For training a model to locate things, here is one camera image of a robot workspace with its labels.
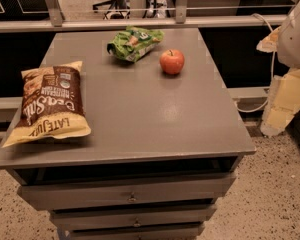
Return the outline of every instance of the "apple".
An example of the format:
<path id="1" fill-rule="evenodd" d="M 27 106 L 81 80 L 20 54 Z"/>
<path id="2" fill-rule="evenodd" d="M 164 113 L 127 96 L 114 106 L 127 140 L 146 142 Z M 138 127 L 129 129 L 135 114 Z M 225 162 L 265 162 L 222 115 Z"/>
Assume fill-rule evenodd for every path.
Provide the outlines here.
<path id="1" fill-rule="evenodd" d="M 160 66 L 169 75 L 179 74 L 184 65 L 183 53 L 176 49 L 166 50 L 161 54 Z"/>

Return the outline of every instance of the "drawer handle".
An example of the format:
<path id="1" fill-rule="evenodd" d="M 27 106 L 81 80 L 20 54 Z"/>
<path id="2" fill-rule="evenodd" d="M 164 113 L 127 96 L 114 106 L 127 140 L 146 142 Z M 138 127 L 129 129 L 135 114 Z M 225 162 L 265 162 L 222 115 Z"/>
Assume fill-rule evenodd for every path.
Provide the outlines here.
<path id="1" fill-rule="evenodd" d="M 136 222 L 133 224 L 133 226 L 134 226 L 135 228 L 141 227 L 141 224 L 139 223 L 138 219 L 136 219 Z"/>
<path id="2" fill-rule="evenodd" d="M 135 198 L 134 193 L 131 193 L 131 196 L 128 198 L 129 203 L 135 203 L 137 198 Z"/>

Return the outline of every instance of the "white cable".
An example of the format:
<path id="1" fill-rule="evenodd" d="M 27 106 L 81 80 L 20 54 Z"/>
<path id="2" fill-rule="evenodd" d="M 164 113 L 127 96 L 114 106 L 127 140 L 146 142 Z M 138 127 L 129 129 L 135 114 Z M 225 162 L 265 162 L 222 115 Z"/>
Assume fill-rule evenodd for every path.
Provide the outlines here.
<path id="1" fill-rule="evenodd" d="M 254 17 L 258 18 L 258 19 L 263 20 L 267 24 L 267 26 L 270 29 L 270 31 L 271 32 L 273 31 L 273 28 L 271 27 L 270 23 L 262 15 L 260 15 L 258 13 L 254 13 L 254 14 L 252 14 L 252 16 L 254 16 Z M 272 59 L 271 59 L 271 68 L 270 68 L 271 81 L 272 81 L 273 75 L 274 75 L 274 60 L 275 60 L 275 55 L 276 55 L 276 52 L 273 52 L 272 53 Z M 263 107 L 265 107 L 267 104 L 268 104 L 268 98 L 259 107 L 251 109 L 251 110 L 244 110 L 244 109 L 238 108 L 238 102 L 236 102 L 237 110 L 239 112 L 242 112 L 242 113 L 253 113 L 253 112 L 256 112 L 256 111 L 262 109 Z"/>

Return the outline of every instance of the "floor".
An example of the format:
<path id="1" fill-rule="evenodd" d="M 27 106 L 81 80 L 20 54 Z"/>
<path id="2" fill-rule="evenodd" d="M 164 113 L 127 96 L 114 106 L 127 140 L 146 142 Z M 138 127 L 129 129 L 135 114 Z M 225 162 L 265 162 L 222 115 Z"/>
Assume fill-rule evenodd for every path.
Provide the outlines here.
<path id="1" fill-rule="evenodd" d="M 67 15 L 71 20 L 98 17 L 91 1 L 60 0 L 63 10 L 72 12 Z M 197 240 L 300 240 L 300 146 L 289 131 L 269 139 L 255 122 L 246 125 L 257 152 L 239 164 L 237 180 L 217 201 L 217 211 Z M 35 211 L 17 189 L 0 171 L 0 240 L 57 240 L 48 213 Z"/>

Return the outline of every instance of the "chip bag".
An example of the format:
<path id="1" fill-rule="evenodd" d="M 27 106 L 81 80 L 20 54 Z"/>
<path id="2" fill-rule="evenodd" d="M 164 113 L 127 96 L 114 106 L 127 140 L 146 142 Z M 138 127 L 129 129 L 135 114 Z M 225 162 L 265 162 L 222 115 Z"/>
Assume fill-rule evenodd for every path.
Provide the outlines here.
<path id="1" fill-rule="evenodd" d="M 3 147 L 44 137 L 63 139 L 88 135 L 80 71 L 82 61 L 22 71 L 21 118 Z"/>
<path id="2" fill-rule="evenodd" d="M 118 59 L 137 62 L 158 45 L 163 40 L 163 36 L 160 30 L 128 26 L 108 43 L 107 50 Z"/>

